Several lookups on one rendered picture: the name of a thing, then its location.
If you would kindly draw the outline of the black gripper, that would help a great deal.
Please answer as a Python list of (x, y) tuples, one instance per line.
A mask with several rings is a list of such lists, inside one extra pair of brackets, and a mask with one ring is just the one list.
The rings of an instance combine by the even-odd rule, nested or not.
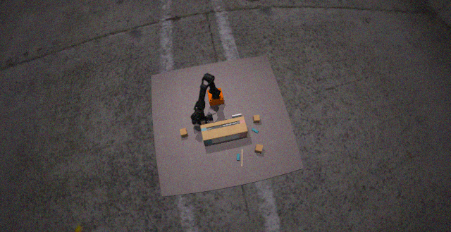
[(192, 120), (192, 125), (195, 125), (195, 124), (201, 125), (200, 121), (204, 121), (204, 120), (205, 120), (205, 124), (207, 124), (207, 122), (213, 120), (213, 117), (211, 114), (207, 115), (207, 116), (204, 116), (204, 114), (203, 114), (203, 115), (199, 116), (199, 118), (196, 121)]

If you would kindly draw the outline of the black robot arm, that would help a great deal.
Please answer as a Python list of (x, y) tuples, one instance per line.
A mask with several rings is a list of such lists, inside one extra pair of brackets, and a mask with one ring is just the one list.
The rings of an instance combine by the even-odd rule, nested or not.
[[(212, 94), (212, 98), (220, 99), (219, 95), (220, 95), (221, 91), (216, 88), (216, 86), (214, 84), (214, 79), (215, 79), (215, 77), (208, 73), (206, 73), (204, 75), (204, 77), (202, 78), (202, 83), (199, 86), (200, 87), (199, 98), (196, 101), (195, 107), (194, 107), (195, 112), (193, 113), (193, 115), (191, 115), (191, 119), (193, 121), (196, 121), (199, 118), (199, 116), (204, 114), (204, 108), (205, 108), (204, 98), (205, 98), (206, 89), (208, 86), (210, 87), (209, 93)], [(203, 80), (207, 81), (208, 84), (207, 85), (203, 84)]]

